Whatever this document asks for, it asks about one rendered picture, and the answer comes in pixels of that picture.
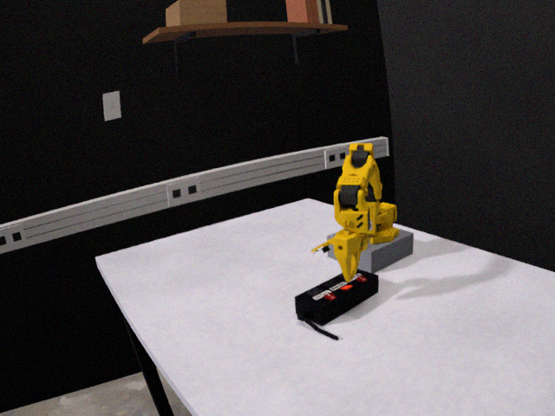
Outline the black power strip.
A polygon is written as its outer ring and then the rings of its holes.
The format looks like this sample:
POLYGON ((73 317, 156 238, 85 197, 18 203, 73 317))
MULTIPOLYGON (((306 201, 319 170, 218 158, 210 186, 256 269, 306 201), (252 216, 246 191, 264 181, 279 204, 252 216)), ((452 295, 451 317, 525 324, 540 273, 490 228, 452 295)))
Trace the black power strip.
POLYGON ((319 328, 313 322, 323 326, 332 321, 376 294, 378 284, 378 275, 359 269, 349 283, 346 282, 343 273, 334 276, 295 296, 297 319, 306 322, 317 332, 338 340, 338 336, 319 328))

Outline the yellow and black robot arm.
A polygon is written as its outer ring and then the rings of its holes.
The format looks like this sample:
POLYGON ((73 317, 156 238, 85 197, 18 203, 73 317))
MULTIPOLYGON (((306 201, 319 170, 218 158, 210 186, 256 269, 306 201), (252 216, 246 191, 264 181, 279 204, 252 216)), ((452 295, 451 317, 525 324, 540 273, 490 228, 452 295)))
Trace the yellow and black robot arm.
POLYGON ((357 235, 367 233, 371 244, 393 242, 399 236, 399 229, 393 227, 395 207, 378 200, 382 197, 382 183, 372 144, 349 145, 349 155, 336 188, 340 190, 334 191, 335 220, 346 231, 357 235), (368 188, 369 183, 374 189, 368 188), (356 208, 343 205, 356 205, 356 208))

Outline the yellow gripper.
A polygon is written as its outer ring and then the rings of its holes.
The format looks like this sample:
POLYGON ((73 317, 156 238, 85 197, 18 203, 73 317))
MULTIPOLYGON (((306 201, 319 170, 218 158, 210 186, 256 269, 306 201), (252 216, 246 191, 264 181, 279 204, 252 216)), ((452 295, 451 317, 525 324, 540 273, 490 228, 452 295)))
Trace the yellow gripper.
POLYGON ((323 247, 322 251, 325 253, 330 250, 328 245, 333 244, 336 259, 339 262, 346 282, 349 283, 356 274, 361 253, 368 248, 369 240, 370 237, 367 233, 357 235, 353 231, 342 229, 332 239, 320 244, 311 250, 311 252, 315 251, 316 253, 317 249, 323 247))

